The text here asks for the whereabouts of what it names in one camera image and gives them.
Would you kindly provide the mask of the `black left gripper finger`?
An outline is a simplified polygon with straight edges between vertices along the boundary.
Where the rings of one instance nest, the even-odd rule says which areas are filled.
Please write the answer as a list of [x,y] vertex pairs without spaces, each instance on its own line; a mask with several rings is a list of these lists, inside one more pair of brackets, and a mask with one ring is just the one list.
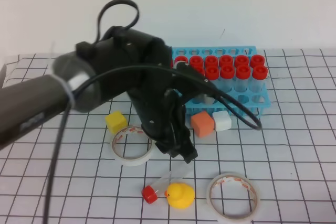
[[154,97],[156,139],[163,153],[178,155],[181,147],[181,132],[184,125],[183,108],[179,104],[179,95],[173,89],[166,89]]
[[191,141],[191,134],[185,125],[185,106],[181,104],[178,95],[172,95],[172,130],[173,148],[172,157],[181,155],[185,163],[190,163],[198,156],[197,150]]

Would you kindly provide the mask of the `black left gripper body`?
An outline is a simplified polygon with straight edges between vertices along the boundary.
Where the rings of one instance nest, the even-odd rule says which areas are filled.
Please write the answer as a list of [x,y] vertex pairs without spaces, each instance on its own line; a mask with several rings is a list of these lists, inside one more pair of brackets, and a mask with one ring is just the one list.
[[[96,44],[90,64],[96,74],[139,64],[170,68],[172,49],[152,35],[113,26]],[[185,109],[173,91],[171,73],[155,69],[135,69],[102,78],[100,99],[107,101],[127,92],[143,129],[160,143],[179,143],[187,138]]]

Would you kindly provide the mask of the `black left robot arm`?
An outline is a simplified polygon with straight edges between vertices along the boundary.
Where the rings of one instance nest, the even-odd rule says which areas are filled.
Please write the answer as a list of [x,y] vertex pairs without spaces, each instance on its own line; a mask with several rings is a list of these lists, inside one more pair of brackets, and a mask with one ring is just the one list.
[[157,37],[123,27],[103,38],[80,42],[73,52],[57,57],[52,74],[1,89],[1,147],[6,147],[63,112],[68,105],[87,113],[127,93],[145,133],[158,149],[189,163],[197,157],[185,126],[186,109],[178,77],[169,68],[172,48]]

